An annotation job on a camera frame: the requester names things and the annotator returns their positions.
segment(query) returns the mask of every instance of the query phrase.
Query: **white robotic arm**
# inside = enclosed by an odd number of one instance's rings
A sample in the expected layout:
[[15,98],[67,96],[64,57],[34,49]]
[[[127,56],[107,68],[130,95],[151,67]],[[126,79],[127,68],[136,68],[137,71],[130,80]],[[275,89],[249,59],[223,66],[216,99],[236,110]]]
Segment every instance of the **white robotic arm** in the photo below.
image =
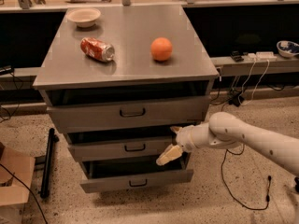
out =
[[299,140],[245,123],[235,116],[219,112],[209,121],[196,126],[171,127],[177,144],[170,145],[157,159],[165,165],[183,152],[196,148],[232,148],[241,143],[251,147],[295,176],[299,176]]

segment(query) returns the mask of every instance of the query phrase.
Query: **orange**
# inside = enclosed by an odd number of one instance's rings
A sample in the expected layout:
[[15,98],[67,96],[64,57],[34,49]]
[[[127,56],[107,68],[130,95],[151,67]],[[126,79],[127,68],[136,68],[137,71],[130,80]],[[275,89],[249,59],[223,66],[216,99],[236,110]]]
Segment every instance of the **orange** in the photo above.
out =
[[159,37],[151,43],[150,52],[154,60],[166,61],[171,56],[172,44],[167,38]]

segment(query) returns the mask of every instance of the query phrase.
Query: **red can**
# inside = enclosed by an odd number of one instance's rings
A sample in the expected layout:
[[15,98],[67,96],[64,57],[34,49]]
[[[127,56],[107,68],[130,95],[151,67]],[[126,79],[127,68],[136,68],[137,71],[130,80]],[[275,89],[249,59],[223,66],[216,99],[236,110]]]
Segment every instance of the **red can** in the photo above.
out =
[[111,44],[92,37],[84,37],[81,41],[82,51],[94,59],[107,63],[113,60],[115,50]]

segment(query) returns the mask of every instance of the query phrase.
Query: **white bowl with items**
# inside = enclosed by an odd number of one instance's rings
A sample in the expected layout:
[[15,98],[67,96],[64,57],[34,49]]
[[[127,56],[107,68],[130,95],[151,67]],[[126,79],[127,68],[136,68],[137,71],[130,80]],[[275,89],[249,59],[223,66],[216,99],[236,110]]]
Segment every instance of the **white bowl with items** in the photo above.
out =
[[299,45],[292,41],[278,41],[278,52],[280,56],[291,58],[299,54]]
[[92,8],[76,8],[67,12],[66,17],[69,21],[74,22],[77,27],[88,28],[95,25],[95,21],[101,16],[101,11]]

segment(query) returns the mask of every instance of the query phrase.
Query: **can lid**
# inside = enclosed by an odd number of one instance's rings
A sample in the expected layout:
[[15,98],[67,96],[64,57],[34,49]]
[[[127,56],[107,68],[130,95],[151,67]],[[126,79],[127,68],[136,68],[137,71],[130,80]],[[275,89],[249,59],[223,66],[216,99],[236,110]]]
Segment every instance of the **can lid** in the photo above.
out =
[[110,62],[113,60],[114,58],[114,53],[115,53],[115,50],[112,46],[108,46],[106,49],[105,49],[105,54],[103,54],[103,58]]

